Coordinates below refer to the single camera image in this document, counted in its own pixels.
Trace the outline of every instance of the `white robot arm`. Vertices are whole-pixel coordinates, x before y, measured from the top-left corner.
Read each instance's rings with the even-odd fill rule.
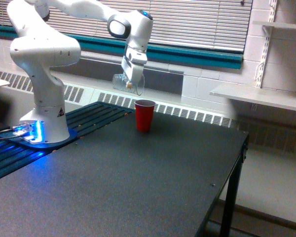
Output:
[[[74,64],[81,54],[75,39],[44,22],[50,6],[74,17],[106,21],[112,36],[126,39],[122,68],[134,85],[141,80],[147,62],[153,23],[144,11],[121,13],[96,0],[13,0],[9,3],[7,12],[19,36],[12,42],[10,54],[33,84],[35,108],[20,119],[21,123],[39,127],[40,134],[25,137],[33,144],[57,143],[69,137],[64,116],[64,85],[50,74],[50,67]]]

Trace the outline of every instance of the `red cup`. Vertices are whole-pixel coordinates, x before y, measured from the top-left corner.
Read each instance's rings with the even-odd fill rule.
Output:
[[[137,129],[149,132],[153,118],[155,102],[151,100],[137,100],[135,102]]]

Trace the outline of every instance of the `teal window frame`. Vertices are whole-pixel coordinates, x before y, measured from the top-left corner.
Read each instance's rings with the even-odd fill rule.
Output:
[[[125,42],[115,39],[96,38],[66,34],[73,37],[83,50],[95,50],[103,53],[123,55]],[[13,27],[0,26],[0,37],[17,38]],[[147,50],[148,60],[165,61],[171,64],[185,64],[195,66],[211,66],[231,69],[241,69],[243,54],[217,52],[210,50],[190,49],[165,45],[149,44]]]

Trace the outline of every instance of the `window blinds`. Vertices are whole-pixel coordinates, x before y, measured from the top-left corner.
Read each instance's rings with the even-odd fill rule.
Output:
[[[142,9],[153,16],[150,43],[243,51],[252,0],[99,0],[119,11]],[[0,25],[10,26],[0,0]],[[63,33],[112,38],[107,24],[77,19],[50,8],[50,26]]]

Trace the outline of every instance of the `shelf bracket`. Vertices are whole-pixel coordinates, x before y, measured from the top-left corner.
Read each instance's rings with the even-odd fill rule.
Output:
[[[265,32],[265,34],[270,37],[271,34],[272,34],[272,27],[270,27],[270,26],[262,26],[262,28],[263,28],[263,31]]]
[[[276,7],[277,7],[277,1],[278,0],[269,0],[269,4],[270,4],[270,7],[271,7],[270,16],[269,16],[269,19],[268,19],[269,22],[274,22]],[[266,37],[265,37],[264,46],[263,46],[262,59],[261,59],[260,64],[257,66],[257,69],[256,69],[256,75],[255,75],[256,88],[261,88],[262,87],[262,81],[263,81],[263,76],[264,76],[266,59],[267,59],[267,54],[268,54],[268,50],[269,50],[269,46],[270,46],[270,41],[271,41],[273,28],[263,26],[263,30],[264,30],[264,32],[266,34]]]

